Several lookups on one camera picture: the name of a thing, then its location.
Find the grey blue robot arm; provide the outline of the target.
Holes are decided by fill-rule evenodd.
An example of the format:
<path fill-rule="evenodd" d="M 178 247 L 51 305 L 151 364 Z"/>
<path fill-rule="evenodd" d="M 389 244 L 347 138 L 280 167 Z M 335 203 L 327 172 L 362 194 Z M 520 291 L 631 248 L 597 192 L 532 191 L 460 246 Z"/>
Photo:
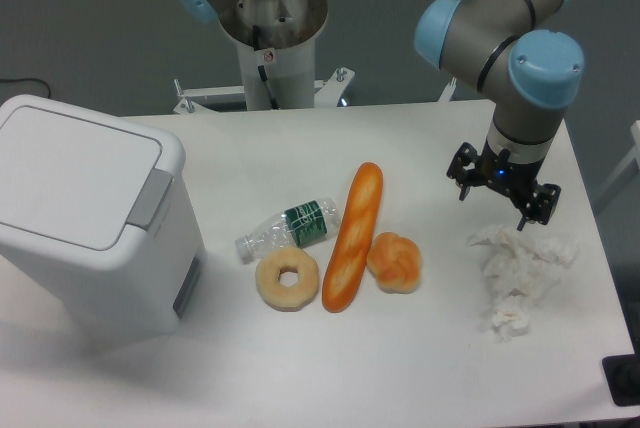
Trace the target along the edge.
<path fill-rule="evenodd" d="M 315 41 L 327 0 L 179 0 L 235 43 L 250 110 L 311 108 L 336 97 L 315 85 Z M 447 171 L 462 194 L 484 186 L 508 198 L 523 223 L 547 224 L 560 189 L 539 170 L 579 90 L 584 54 L 541 28 L 569 0 L 435 0 L 419 19 L 416 52 L 495 105 L 484 147 L 456 152 Z"/>

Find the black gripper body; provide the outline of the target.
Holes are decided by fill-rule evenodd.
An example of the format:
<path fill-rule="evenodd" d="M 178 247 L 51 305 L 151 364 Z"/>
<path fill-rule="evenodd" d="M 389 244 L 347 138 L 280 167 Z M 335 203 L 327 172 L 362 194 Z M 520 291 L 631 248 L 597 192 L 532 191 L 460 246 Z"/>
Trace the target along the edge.
<path fill-rule="evenodd" d="M 488 135 L 476 163 L 481 185 L 509 198 L 537 184 L 537 175 L 546 157 L 546 144 L 522 144 L 502 135 Z"/>

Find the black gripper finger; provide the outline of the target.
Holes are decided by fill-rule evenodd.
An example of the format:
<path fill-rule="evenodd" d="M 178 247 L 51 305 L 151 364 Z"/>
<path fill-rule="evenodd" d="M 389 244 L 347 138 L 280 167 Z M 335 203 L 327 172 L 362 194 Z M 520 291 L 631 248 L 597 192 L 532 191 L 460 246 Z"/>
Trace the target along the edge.
<path fill-rule="evenodd" d="M 560 199 L 561 188 L 555 184 L 537 184 L 516 196 L 515 206 L 521 213 L 517 230 L 522 231 L 526 224 L 546 226 L 553 216 Z"/>
<path fill-rule="evenodd" d="M 481 185 L 481 173 L 476 163 L 481 160 L 476 149 L 464 142 L 454 154 L 446 171 L 446 176 L 453 180 L 459 189 L 459 200 L 464 201 L 470 190 Z"/>

